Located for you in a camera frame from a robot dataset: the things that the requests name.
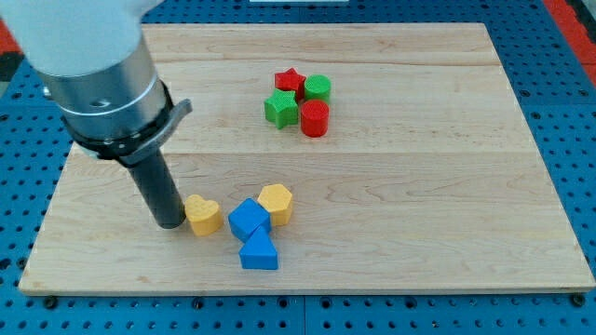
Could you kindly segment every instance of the blue block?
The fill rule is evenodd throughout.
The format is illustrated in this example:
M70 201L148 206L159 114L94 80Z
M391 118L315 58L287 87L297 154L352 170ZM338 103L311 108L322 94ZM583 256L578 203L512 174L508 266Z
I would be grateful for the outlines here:
M243 269L278 269L278 251L264 227L257 228L238 254Z
M259 227L263 227L267 233L271 232L269 212L250 198L234 209L227 219L230 221L232 234L244 243Z

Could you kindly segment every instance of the yellow hexagonal block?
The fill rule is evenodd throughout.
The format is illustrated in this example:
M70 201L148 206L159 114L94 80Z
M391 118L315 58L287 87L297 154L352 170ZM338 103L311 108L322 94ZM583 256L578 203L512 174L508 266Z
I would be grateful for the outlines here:
M186 199L184 212L193 233L197 236L213 234L224 224L220 205L213 200L205 200L197 194Z
M267 185L261 190L257 202L271 215L271 225L279 226L290 221L292 195L282 184Z

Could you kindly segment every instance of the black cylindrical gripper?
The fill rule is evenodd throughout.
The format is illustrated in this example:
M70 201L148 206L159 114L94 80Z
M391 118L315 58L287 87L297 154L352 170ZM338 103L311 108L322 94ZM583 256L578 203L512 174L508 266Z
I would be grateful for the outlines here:
M186 218L183 201L159 150L129 167L145 203L161 228L178 227Z

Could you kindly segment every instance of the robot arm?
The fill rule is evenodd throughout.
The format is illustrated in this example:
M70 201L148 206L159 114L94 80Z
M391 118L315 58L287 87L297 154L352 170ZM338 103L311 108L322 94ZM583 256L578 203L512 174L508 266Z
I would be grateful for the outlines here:
M159 80L141 17L162 0L3 0L0 15L61 107L74 140L128 168L157 223L184 220L159 147L191 112Z

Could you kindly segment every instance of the wooden table surface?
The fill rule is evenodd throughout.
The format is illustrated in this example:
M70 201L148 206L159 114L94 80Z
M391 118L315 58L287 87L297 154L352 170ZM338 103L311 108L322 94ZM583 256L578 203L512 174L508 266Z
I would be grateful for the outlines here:
M183 197L226 215L294 194L247 271L225 226L163 231L127 173L72 150L20 282L32 295L466 294L595 286L482 24L145 26L173 98L163 148ZM275 129L263 101L295 67L333 83L329 132Z

